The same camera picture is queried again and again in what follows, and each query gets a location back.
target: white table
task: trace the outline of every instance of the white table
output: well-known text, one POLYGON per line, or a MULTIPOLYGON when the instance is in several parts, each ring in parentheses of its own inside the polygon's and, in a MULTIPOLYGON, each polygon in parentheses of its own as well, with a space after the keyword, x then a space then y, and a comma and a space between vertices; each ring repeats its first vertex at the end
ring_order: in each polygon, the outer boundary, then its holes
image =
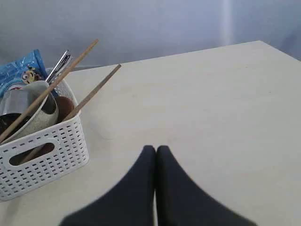
MULTIPOLYGON (((113 66, 73 72, 81 100, 113 66)), ((301 63, 260 42, 123 64, 82 111, 85 167, 9 202, 1 226, 55 226, 112 188, 143 145, 259 225, 300 225, 301 63)))

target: white wall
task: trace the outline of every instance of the white wall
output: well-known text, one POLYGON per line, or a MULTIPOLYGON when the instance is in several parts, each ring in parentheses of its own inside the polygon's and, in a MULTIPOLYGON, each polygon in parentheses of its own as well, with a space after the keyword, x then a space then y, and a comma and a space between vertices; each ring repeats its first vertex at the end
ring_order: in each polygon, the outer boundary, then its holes
POLYGON ((263 40, 301 59, 299 0, 10 0, 0 3, 0 64, 38 48, 46 67, 65 49, 81 66, 110 65, 263 40))

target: blue snack bag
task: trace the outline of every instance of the blue snack bag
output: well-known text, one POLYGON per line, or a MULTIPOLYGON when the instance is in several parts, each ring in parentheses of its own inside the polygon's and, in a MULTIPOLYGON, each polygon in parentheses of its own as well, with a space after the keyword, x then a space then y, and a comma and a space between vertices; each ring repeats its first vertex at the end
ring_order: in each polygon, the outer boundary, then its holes
POLYGON ((21 89, 46 77, 42 57, 39 50, 35 49, 19 60, 0 66, 0 98, 7 90, 21 89))

